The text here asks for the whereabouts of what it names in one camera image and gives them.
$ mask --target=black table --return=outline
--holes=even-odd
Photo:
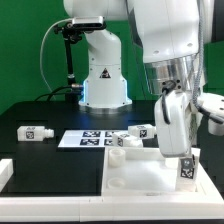
[[[129,125],[154,125],[154,103],[135,101],[132,110],[114,115],[81,112],[77,105],[66,102],[21,102],[13,105],[0,116],[0,159],[12,158],[14,163],[14,175],[0,197],[101,195],[104,148],[58,149],[64,132],[126,130]],[[16,131],[20,126],[45,126],[54,129],[55,137],[43,142],[18,142]],[[207,122],[203,120],[198,142],[202,149],[201,163],[223,193],[224,137],[208,134]],[[145,141],[144,145],[156,147],[157,142]],[[197,220],[195,223],[210,222]]]

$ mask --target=green wall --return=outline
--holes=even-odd
[[[2,113],[16,102],[34,100],[48,92],[39,69],[41,41],[53,23],[68,17],[63,8],[63,0],[0,0],[0,10],[0,113]],[[128,80],[129,97],[144,99],[127,22],[110,22],[108,29],[122,40],[122,73]],[[72,48],[74,69],[78,81],[82,82],[88,74],[85,40]],[[224,94],[222,78],[224,42],[206,47],[206,67],[209,80],[206,90],[211,89],[212,92]],[[54,35],[53,32],[46,42],[44,71],[53,89],[66,84],[63,40],[60,35]],[[146,98],[152,99],[146,85],[143,88]]]

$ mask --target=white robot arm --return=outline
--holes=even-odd
[[[155,105],[161,153],[165,157],[190,155],[201,118],[197,112],[207,102],[201,88],[205,84],[201,48],[211,39],[214,0],[64,0],[64,6],[71,17],[129,19],[134,41],[143,47],[151,91],[163,95]],[[223,128],[210,130],[215,133]]]

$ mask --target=warning label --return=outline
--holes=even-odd
[[[105,68],[100,76],[101,79],[108,79],[108,78],[111,78],[110,77],[110,74],[108,72],[108,70]]]

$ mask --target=cable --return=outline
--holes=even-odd
[[[162,92],[162,111],[163,111],[163,119],[166,124],[170,124],[170,119],[168,117],[167,106],[166,106],[166,91]]]
[[[66,93],[54,93],[54,95],[66,95],[66,94],[68,94],[68,93],[67,92]],[[51,95],[51,93],[40,95],[34,101],[38,101],[40,98],[45,97],[45,96],[49,96],[49,95]]]
[[[166,81],[162,88],[161,106],[163,111],[163,119],[166,124],[170,124],[170,119],[167,112],[166,96],[176,88],[176,83],[173,80]]]
[[[203,8],[202,8],[202,3],[201,1],[198,1],[199,3],[199,67],[198,67],[198,73],[195,78],[194,82],[194,88],[193,88],[193,96],[192,96],[192,101],[194,106],[197,108],[197,110],[205,115],[208,119],[211,119],[215,123],[218,124],[224,124],[224,119],[212,114],[211,112],[207,111],[204,109],[201,105],[198,104],[198,90],[200,86],[200,80],[201,80],[201,75],[203,72],[203,66],[204,66],[204,33],[203,33],[203,25],[204,25],[204,13],[203,13]]]
[[[71,86],[61,86],[61,87],[58,87],[56,88],[54,91],[52,91],[48,98],[47,98],[47,101],[50,101],[51,98],[54,96],[55,93],[59,92],[60,90],[63,90],[63,89],[71,89]]]
[[[45,33],[44,35],[44,38],[42,40],[42,43],[41,43],[41,48],[40,48],[40,74],[41,74],[41,77],[44,81],[44,83],[46,84],[49,92],[52,92],[52,89],[50,87],[50,85],[48,84],[47,80],[46,80],[46,77],[45,77],[45,74],[44,74],[44,70],[43,70],[43,51],[44,51],[44,46],[45,46],[45,42],[46,42],[46,39],[50,33],[50,31],[52,30],[52,28],[56,25],[58,25],[59,23],[63,23],[63,22],[70,22],[72,19],[65,19],[65,20],[60,20],[56,23],[54,23],[48,30],[47,32]]]

